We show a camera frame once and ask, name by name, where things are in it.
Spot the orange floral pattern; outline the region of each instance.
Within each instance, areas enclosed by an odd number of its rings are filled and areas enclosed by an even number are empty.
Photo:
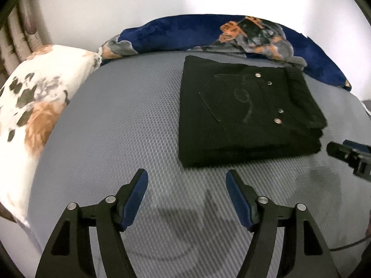
[[[109,49],[108,45],[104,45],[102,47],[102,57],[105,60],[112,60],[112,59],[115,59],[115,58],[121,58],[122,56],[113,53],[111,51],[111,49]]]
[[[38,157],[42,152],[59,116],[66,104],[61,102],[39,102],[33,106],[32,114],[26,124],[25,147]]]
[[[32,60],[36,55],[47,54],[53,50],[53,45],[44,45],[41,48],[34,51],[31,55],[27,56],[27,60]]]
[[[246,33],[238,26],[236,22],[230,21],[220,27],[223,33],[219,36],[219,41],[225,43],[234,40],[239,34],[246,37]]]

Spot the curtain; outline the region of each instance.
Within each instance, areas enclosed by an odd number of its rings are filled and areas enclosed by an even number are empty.
[[[19,0],[0,30],[0,85],[43,43],[38,35],[31,0]]]

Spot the black cable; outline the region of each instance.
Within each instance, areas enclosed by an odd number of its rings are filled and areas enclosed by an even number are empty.
[[[366,236],[365,238],[359,240],[359,241],[356,241],[356,242],[353,242],[349,245],[346,245],[346,246],[340,246],[339,248],[334,248],[334,249],[330,249],[330,252],[337,252],[337,251],[341,251],[341,250],[345,250],[345,249],[349,249],[353,246],[356,246],[356,245],[359,245],[360,243],[363,243],[365,242],[366,240],[370,239],[371,238],[371,234]]]

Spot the metal rivet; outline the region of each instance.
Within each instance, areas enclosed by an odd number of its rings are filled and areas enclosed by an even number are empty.
[[[67,209],[68,210],[73,210],[73,209],[75,209],[76,208],[76,203],[70,203],[70,204],[68,204],[68,206],[67,206]]]
[[[268,198],[266,198],[265,196],[260,196],[257,200],[259,201],[259,203],[262,203],[262,204],[268,203]]]
[[[300,211],[305,211],[305,209],[307,209],[306,206],[305,206],[304,204],[301,204],[301,203],[297,205],[297,208],[298,208]]]
[[[115,200],[116,198],[113,195],[106,197],[106,202],[109,204],[113,203]]]

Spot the floral pillow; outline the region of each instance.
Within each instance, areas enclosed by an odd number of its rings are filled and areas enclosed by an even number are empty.
[[[0,204],[28,226],[28,200],[40,154],[97,53],[47,45],[22,62],[0,90]]]

